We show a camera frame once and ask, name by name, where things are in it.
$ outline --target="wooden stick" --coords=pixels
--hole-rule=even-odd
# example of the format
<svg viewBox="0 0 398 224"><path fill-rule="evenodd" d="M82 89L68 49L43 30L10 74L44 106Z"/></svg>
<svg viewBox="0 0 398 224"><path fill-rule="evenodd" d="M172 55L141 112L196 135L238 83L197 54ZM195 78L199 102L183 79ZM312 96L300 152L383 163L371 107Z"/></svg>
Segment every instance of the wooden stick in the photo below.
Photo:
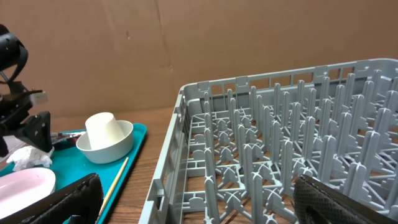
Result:
<svg viewBox="0 0 398 224"><path fill-rule="evenodd" d="M126 164L127 164L127 161L128 161L128 160L129 160L129 158L126 157L126 160L123 162L123 165L120 167L118 174L117 174L116 177L114 178L113 183L112 183L111 187L110 187L109 190L108 190L108 193L106 194L106 196L105 196L105 198L104 198L104 202L102 203L101 210L99 211L99 214L98 214L98 220L101 218L101 215L102 215L102 213L104 212L104 209L105 209L105 207L106 207L106 204L108 203L109 198L111 197L114 188L115 188L116 185L118 184L119 179L120 179L120 176L122 175L122 173L123 173L123 171L124 171L124 168L126 167Z"/></svg>

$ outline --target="gray dish rack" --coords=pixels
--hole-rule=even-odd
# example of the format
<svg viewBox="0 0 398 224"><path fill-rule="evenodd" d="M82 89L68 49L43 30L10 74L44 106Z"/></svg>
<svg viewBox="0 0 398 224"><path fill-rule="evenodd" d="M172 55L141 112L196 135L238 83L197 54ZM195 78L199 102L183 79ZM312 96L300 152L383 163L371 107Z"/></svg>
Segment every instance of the gray dish rack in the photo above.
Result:
<svg viewBox="0 0 398 224"><path fill-rule="evenodd" d="M139 223L295 223L282 197L300 174L398 220L397 105L398 60L384 58L185 85ZM205 190L187 191L190 177Z"/></svg>

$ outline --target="white cloth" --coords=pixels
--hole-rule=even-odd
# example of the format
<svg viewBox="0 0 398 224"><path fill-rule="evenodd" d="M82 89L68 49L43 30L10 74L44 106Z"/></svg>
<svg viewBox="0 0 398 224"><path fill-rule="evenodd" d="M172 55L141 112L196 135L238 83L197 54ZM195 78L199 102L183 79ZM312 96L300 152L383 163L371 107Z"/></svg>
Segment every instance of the white cloth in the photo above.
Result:
<svg viewBox="0 0 398 224"><path fill-rule="evenodd" d="M50 167L52 164L51 155L54 147L50 152L44 152L34 146L25 146L17 149L8 159L7 163L15 163L13 171L20 171L23 169L32 168L37 165Z"/></svg>

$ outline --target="tray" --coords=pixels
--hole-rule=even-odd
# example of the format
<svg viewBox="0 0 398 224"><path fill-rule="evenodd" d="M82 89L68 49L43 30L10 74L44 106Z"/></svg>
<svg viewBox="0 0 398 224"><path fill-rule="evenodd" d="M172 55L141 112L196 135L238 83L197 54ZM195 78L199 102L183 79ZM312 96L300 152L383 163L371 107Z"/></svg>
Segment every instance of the tray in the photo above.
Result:
<svg viewBox="0 0 398 224"><path fill-rule="evenodd" d="M384 58L185 85L139 223L295 223L300 174L397 218L397 105Z"/></svg>
<svg viewBox="0 0 398 224"><path fill-rule="evenodd" d="M106 208L104 209L102 216L98 220L98 223L103 223L108 218L108 215L110 215L109 211L116 200L119 190L123 186L126 177L128 177L136 159L138 158L138 154L145 140L146 132L147 128L145 125L134 124L132 133L134 145L132 150L126 155L129 157L129 160L111 198L109 199ZM65 187L84 177L85 175L95 172L101 179L105 196L114 178L116 177L116 174L119 172L119 169L122 166L126 156L109 164L94 164L90 162L76 147L55 151L52 155L53 164L50 166L50 169L55 173L55 190L59 190L62 187ZM13 167L13 164L8 165L6 168L0 171L0 176L11 173Z"/></svg>

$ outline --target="brown backdrop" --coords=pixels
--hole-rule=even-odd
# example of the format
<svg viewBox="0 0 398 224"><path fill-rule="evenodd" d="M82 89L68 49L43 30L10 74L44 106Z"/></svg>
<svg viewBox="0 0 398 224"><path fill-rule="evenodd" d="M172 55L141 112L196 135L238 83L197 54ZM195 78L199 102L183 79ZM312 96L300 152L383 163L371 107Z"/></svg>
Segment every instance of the brown backdrop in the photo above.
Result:
<svg viewBox="0 0 398 224"><path fill-rule="evenodd" d="M398 1L0 0L55 116L173 105L187 83L398 58Z"/></svg>

